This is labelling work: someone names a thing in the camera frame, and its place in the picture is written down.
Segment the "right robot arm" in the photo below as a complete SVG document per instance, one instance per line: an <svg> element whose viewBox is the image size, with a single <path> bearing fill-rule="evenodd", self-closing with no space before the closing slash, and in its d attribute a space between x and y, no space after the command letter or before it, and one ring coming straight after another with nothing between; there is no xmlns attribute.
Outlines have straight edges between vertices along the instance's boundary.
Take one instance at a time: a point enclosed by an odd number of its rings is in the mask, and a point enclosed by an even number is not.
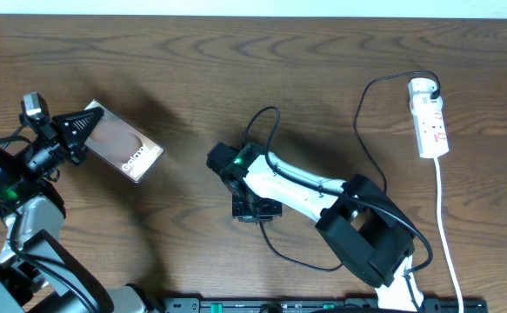
<svg viewBox="0 0 507 313"><path fill-rule="evenodd" d="M340 264L376 290L379 308L423 310L412 265L421 233L368 177L317 176L253 143L217 143L206 165L230 191L234 218L264 224L288 206L314 221Z"/></svg>

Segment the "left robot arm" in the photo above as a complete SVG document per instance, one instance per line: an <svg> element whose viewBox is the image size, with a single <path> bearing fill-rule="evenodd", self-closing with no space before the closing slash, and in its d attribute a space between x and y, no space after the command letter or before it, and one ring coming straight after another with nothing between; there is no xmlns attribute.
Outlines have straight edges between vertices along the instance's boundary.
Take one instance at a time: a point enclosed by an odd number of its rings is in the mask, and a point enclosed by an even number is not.
<svg viewBox="0 0 507 313"><path fill-rule="evenodd" d="M46 286L53 291L35 312L163 312L162 304L133 283L105 288L60 244L66 210L53 185L60 165L81 164L100 135L136 138L122 170L133 171L148 153L158 159L162 148L98 103L55 117L24 106L20 123L37 135L26 148L11 155L6 145L25 138L18 133L0 138L0 219L7 229L0 252L0 312L23 311Z"/></svg>

